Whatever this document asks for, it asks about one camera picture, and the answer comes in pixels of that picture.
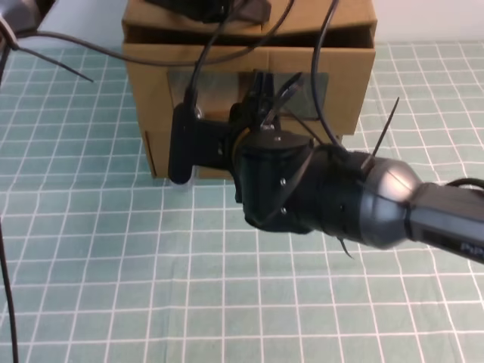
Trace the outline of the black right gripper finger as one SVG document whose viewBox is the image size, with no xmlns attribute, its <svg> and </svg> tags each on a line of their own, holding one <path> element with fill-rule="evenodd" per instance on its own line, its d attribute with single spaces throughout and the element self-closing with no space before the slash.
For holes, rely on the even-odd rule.
<svg viewBox="0 0 484 363">
<path fill-rule="evenodd" d="M 250 125 L 262 125 L 274 105 L 275 87 L 272 73 L 255 71 L 243 98 L 244 115 Z"/>
<path fill-rule="evenodd" d="M 274 121 L 281 108 L 298 92 L 303 86 L 302 73 L 295 73 L 278 90 L 272 98 L 272 107 L 265 115 L 260 124 L 260 129 L 274 129 Z"/>
</svg>

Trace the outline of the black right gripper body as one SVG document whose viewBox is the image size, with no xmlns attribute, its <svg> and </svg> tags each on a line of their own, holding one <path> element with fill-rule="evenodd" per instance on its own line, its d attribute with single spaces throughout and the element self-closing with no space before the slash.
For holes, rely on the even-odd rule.
<svg viewBox="0 0 484 363">
<path fill-rule="evenodd" d="M 241 103 L 231 108 L 229 125 L 244 126 L 246 132 L 231 157 L 235 199 L 245 221 L 271 233 L 322 231 L 321 208 L 311 188 L 325 147 L 306 135 L 260 129 L 256 113 Z"/>
</svg>

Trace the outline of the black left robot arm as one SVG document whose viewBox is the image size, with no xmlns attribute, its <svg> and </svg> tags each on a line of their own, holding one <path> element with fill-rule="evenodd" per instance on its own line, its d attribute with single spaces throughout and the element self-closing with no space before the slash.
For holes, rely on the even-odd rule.
<svg viewBox="0 0 484 363">
<path fill-rule="evenodd" d="M 282 14 L 282 18 L 262 37 L 257 40 L 252 45 L 246 48 L 236 51 L 235 53 L 228 54 L 226 56 L 217 57 L 213 59 L 208 59 L 207 56 L 211 47 L 214 45 L 215 41 L 222 35 L 226 26 L 230 21 L 234 20 L 236 16 L 240 14 L 247 6 L 249 2 L 243 1 L 241 4 L 232 8 L 223 18 L 223 21 L 219 23 L 216 30 L 214 30 L 211 38 L 206 43 L 200 56 L 196 61 L 183 61 L 183 62 L 168 62 L 161 60 L 146 60 L 139 57 L 132 57 L 114 51 L 110 51 L 107 48 L 95 45 L 93 43 L 68 36 L 61 33 L 53 32 L 40 32 L 39 27 L 42 21 L 47 16 L 48 12 L 54 6 L 53 1 L 2 1 L 1 2 L 1 43 L 2 43 L 2 57 L 1 57 L 1 68 L 5 67 L 10 51 L 21 51 L 27 54 L 31 54 L 34 57 L 42 59 L 48 63 L 61 67 L 72 74 L 79 76 L 87 81 L 92 79 L 84 76 L 80 72 L 68 67 L 66 64 L 49 58 L 43 54 L 40 54 L 34 50 L 23 48 L 19 46 L 19 38 L 30 38 L 30 37 L 46 37 L 55 38 L 59 40 L 64 40 L 66 42 L 71 42 L 76 45 L 80 45 L 84 48 L 96 51 L 98 53 L 105 54 L 109 57 L 116 58 L 117 60 L 125 61 L 132 64 L 139 64 L 149 67 L 190 67 L 194 68 L 191 81 L 187 90 L 185 92 L 184 102 L 189 105 L 192 113 L 198 119 L 202 117 L 202 113 L 197 106 L 197 81 L 200 76 L 202 66 L 210 64 L 220 64 L 228 61 L 232 61 L 239 57 L 243 57 L 254 49 L 265 45 L 269 40 L 271 40 L 275 33 L 278 31 L 279 27 L 284 22 L 287 13 Z"/>
</svg>

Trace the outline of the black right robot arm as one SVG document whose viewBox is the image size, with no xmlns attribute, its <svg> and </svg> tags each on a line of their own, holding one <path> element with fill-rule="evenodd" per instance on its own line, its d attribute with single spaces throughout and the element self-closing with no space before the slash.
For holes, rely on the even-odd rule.
<svg viewBox="0 0 484 363">
<path fill-rule="evenodd" d="M 278 110 L 299 84 L 294 76 L 277 96 L 253 87 L 231 108 L 231 174 L 249 225 L 378 250 L 411 240 L 483 261 L 481 180 L 425 182 L 401 160 L 283 130 Z"/>
</svg>

